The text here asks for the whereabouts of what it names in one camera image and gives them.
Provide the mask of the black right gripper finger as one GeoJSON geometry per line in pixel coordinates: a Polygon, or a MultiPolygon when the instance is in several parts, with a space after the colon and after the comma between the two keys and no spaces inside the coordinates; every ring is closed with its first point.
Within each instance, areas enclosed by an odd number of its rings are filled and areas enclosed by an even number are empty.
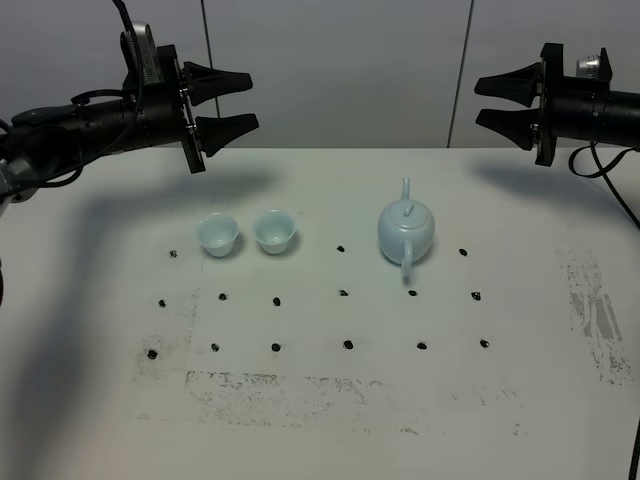
{"type": "Polygon", "coordinates": [[[536,62],[508,73],[482,77],[477,81],[474,92],[481,96],[516,102],[529,108],[539,95],[541,70],[541,63],[536,62]]]}
{"type": "Polygon", "coordinates": [[[476,118],[476,124],[502,135],[522,150],[531,151],[535,143],[534,126],[538,123],[538,118],[538,109],[482,109],[476,118]]]}

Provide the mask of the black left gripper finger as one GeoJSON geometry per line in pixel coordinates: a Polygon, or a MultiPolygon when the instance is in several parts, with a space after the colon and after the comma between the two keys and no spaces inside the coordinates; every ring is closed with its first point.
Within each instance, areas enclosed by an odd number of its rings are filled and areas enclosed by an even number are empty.
{"type": "Polygon", "coordinates": [[[212,157],[229,143],[259,128],[253,113],[225,118],[196,117],[200,151],[212,157]]]}
{"type": "Polygon", "coordinates": [[[252,88],[252,78],[249,73],[217,70],[193,62],[184,63],[183,73],[190,103],[193,106],[252,88]]]}

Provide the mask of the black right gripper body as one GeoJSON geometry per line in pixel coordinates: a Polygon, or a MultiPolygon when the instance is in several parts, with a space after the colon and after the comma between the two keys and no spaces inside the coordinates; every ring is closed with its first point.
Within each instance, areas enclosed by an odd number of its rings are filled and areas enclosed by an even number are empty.
{"type": "Polygon", "coordinates": [[[559,138],[602,141],[612,125],[612,68],[605,48],[597,55],[601,57],[598,80],[571,77],[564,74],[563,46],[557,43],[544,45],[541,51],[538,165],[552,164],[559,138]]]}

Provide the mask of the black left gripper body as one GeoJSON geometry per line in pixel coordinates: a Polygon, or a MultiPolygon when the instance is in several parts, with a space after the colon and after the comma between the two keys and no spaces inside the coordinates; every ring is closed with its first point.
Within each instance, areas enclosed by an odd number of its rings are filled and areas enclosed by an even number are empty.
{"type": "Polygon", "coordinates": [[[178,63],[175,46],[160,46],[157,52],[163,80],[144,86],[143,103],[135,126],[120,143],[119,150],[131,151],[179,142],[190,172],[204,172],[186,80],[178,63]]]}

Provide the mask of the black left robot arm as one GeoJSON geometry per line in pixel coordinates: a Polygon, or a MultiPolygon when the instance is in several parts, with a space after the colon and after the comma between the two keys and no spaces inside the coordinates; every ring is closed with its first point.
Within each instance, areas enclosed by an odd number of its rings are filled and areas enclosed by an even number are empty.
{"type": "Polygon", "coordinates": [[[174,46],[157,50],[161,78],[145,83],[134,65],[120,90],[96,90],[71,104],[25,111],[1,136],[1,203],[75,181],[95,160],[122,152],[181,144],[189,169],[259,127],[255,114],[210,118],[192,107],[252,88],[249,74],[179,63],[174,46]]]}

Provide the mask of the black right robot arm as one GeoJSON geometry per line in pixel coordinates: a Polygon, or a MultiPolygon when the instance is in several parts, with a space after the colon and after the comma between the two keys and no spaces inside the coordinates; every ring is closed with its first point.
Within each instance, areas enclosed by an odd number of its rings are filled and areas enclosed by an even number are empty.
{"type": "Polygon", "coordinates": [[[474,93],[522,105],[522,110],[483,109],[476,123],[537,152],[552,165],[560,138],[639,147],[639,95],[610,88],[612,68],[605,48],[586,58],[574,76],[564,73],[564,46],[547,43],[540,60],[508,73],[482,77],[474,93]]]}

